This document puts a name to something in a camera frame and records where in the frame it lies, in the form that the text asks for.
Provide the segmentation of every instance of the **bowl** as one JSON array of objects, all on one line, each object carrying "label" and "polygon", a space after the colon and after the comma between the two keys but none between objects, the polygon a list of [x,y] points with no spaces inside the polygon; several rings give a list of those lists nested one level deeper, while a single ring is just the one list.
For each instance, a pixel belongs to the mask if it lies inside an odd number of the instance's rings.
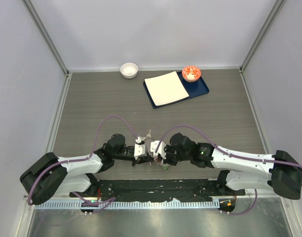
[{"label": "bowl", "polygon": [[120,72],[125,78],[131,79],[136,76],[137,69],[135,63],[125,63],[120,67]]},{"label": "bowl", "polygon": [[187,66],[185,67],[182,72],[182,77],[187,82],[195,82],[201,77],[201,71],[199,68],[195,66]]}]

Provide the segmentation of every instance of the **orange and white bowl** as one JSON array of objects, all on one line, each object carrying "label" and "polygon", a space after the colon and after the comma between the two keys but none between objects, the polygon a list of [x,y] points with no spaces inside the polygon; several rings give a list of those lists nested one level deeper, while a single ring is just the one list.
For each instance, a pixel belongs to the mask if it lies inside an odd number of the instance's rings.
[{"label": "orange and white bowl", "polygon": [[201,71],[195,66],[187,66],[182,70],[182,77],[187,82],[195,82],[201,77]]}]

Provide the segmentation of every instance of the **white bowl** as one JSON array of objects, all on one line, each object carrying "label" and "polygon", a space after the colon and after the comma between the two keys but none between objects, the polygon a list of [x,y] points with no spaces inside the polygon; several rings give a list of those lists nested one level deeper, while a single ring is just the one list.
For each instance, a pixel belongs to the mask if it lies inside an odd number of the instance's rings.
[{"label": "white bowl", "polygon": [[125,63],[120,67],[120,72],[125,78],[131,79],[136,76],[137,69],[135,63]]}]

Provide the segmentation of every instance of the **blue tray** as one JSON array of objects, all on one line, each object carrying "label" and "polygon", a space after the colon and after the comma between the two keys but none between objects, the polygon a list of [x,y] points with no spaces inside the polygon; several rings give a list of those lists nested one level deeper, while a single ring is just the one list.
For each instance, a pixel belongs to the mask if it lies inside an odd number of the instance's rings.
[{"label": "blue tray", "polygon": [[167,106],[167,105],[175,104],[175,103],[178,103],[180,101],[189,100],[189,99],[195,98],[197,96],[205,95],[205,94],[209,93],[209,89],[208,89],[207,85],[205,84],[204,80],[202,79],[202,77],[200,77],[196,82],[187,82],[182,77],[181,72],[178,72],[177,75],[178,75],[182,85],[186,89],[187,93],[189,94],[189,96],[185,99],[178,100],[178,101],[166,104],[166,105],[156,106],[154,104],[153,100],[152,100],[152,97],[151,97],[151,95],[150,95],[150,93],[147,89],[147,86],[146,86],[145,82],[143,82],[143,86],[144,86],[144,89],[146,91],[146,94],[149,97],[151,105],[154,109],[158,109],[158,108],[161,108],[161,107],[164,107],[164,106]]}]

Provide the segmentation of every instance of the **robotic arm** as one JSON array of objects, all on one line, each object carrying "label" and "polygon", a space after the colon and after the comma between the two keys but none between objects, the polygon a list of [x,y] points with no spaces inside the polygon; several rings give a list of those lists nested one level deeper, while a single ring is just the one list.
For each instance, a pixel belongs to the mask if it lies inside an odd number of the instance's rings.
[{"label": "robotic arm", "polygon": [[[264,160],[280,160],[298,164],[287,152],[277,151],[274,155],[249,154],[232,151],[223,147],[216,149],[209,143],[195,143],[180,133],[170,139],[170,144],[152,141],[148,151],[147,139],[138,137],[134,146],[126,146],[125,137],[114,134],[107,143],[88,156],[63,158],[54,153],[47,153],[32,165],[20,177],[20,182],[29,193],[37,177],[48,167],[58,162],[38,182],[33,194],[33,204],[39,205],[53,195],[69,192],[86,193],[90,196],[97,189],[97,180],[92,175],[108,170],[116,159],[128,160],[132,165],[155,161],[160,165],[177,165],[180,161],[189,160],[199,168],[221,168],[222,170],[214,189],[218,192],[207,195],[229,195],[242,189],[273,190],[276,194],[289,199],[300,199],[302,186],[302,169],[264,162]],[[258,159],[257,161],[242,160],[231,154]]]}]

